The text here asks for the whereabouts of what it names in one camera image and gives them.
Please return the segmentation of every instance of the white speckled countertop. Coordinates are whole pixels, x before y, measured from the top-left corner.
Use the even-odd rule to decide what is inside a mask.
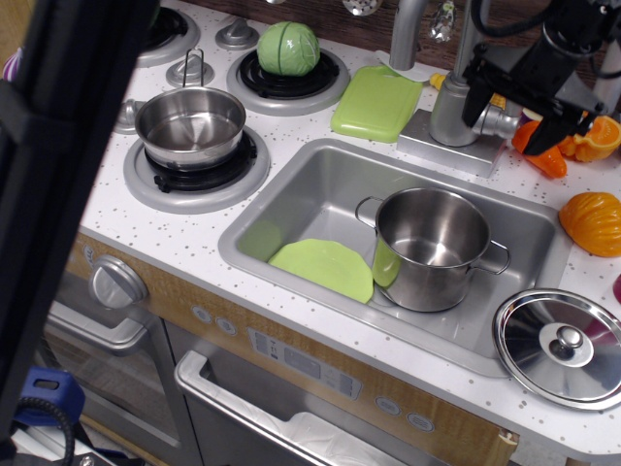
[[[209,86],[226,90],[230,65],[247,51],[223,50],[213,38],[219,29],[233,21],[233,17],[175,0],[166,0],[163,4],[181,10],[199,24],[199,47],[205,52],[205,61],[215,70]],[[266,27],[252,21],[250,25],[259,32]],[[361,66],[380,64],[374,54],[366,50],[326,41],[321,41],[321,46],[342,59],[351,76]],[[170,90],[165,80],[169,66],[170,63],[137,69],[126,98],[146,101]],[[425,87],[419,108],[431,110],[435,96],[431,87]],[[591,164],[569,162],[568,175],[560,181],[552,181],[512,150],[506,150],[495,173],[483,179],[397,152],[396,145],[333,133],[330,119],[335,108],[336,105],[309,116],[295,117],[247,112],[246,125],[264,140],[272,159],[266,183],[305,143],[333,138],[555,209],[560,209],[573,195],[587,190],[605,190],[621,198],[618,153]],[[229,266],[217,250],[218,239],[256,194],[212,214],[174,215],[146,207],[130,194],[122,173],[124,157],[137,140],[137,136],[112,135],[82,218],[83,233],[317,338],[563,455],[583,461],[621,462],[621,407],[586,413],[556,406],[525,390],[508,376],[492,379],[474,374]],[[612,294],[612,284],[619,275],[621,258],[595,257],[574,246],[559,287],[583,295],[621,316],[621,305]]]

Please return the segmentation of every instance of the orange toy fruit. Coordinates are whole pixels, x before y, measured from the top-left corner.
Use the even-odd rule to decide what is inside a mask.
[[[559,144],[564,156],[579,162],[601,160],[621,145],[621,125],[610,116],[598,116],[585,136],[568,136]]]
[[[563,206],[559,219],[584,250],[601,257],[621,255],[621,201],[612,194],[577,194]]]
[[[517,151],[520,153],[524,152],[526,145],[538,126],[538,121],[529,121],[517,129],[511,140]],[[541,155],[524,155],[524,158],[550,178],[563,178],[567,174],[567,162],[556,146],[546,150]]]

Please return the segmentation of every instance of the oven door handle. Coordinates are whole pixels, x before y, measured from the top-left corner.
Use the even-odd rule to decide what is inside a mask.
[[[298,413],[288,421],[274,417],[243,398],[205,379],[208,359],[188,351],[175,369],[175,380],[188,396],[235,420],[264,440],[276,444],[309,465],[405,466],[339,427],[311,413]]]
[[[138,351],[148,333],[146,327],[131,318],[110,328],[57,301],[49,309],[48,324],[99,350],[120,357]]]

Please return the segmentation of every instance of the black pole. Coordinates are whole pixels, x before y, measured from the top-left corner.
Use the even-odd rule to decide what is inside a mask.
[[[38,0],[0,82],[0,463],[156,0]]]

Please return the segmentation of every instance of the black burner grate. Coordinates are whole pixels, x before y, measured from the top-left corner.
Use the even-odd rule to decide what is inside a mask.
[[[176,36],[187,33],[187,22],[175,10],[160,8],[157,19],[147,33],[143,50],[155,50],[168,44]]]
[[[299,99],[311,97],[330,87],[339,76],[339,66],[325,53],[317,65],[302,77],[278,76],[268,73],[259,64],[257,51],[249,53],[240,63],[242,82],[259,97],[266,99]]]
[[[153,181],[162,192],[205,191],[224,187],[245,175],[256,160],[256,145],[246,133],[226,161],[209,168],[181,171],[154,161],[145,150],[145,158],[155,172]]]

